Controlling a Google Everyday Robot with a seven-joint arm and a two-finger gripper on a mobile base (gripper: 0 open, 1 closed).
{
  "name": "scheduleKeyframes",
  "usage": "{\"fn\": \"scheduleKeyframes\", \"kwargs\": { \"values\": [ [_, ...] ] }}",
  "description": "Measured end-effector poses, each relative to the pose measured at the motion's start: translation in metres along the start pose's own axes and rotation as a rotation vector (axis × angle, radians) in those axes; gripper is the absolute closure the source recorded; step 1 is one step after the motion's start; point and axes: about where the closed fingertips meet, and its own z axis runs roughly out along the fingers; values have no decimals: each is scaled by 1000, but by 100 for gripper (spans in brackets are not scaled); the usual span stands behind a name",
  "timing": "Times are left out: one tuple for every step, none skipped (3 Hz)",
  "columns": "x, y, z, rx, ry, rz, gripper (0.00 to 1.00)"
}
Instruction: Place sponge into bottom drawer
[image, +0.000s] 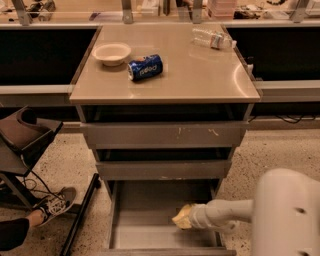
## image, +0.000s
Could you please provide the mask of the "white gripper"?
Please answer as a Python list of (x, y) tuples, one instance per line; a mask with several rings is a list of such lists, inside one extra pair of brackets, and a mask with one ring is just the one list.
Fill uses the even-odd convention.
[(194, 204), (188, 215), (193, 228), (233, 233), (240, 222), (234, 215), (234, 203), (226, 200), (212, 200), (206, 204)]

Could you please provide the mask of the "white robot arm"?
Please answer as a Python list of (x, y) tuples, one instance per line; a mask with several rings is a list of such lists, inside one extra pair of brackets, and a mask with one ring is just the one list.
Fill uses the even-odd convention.
[(252, 200), (197, 204), (189, 220), (198, 229), (249, 222), (252, 256), (320, 256), (320, 182), (273, 169), (260, 177)]

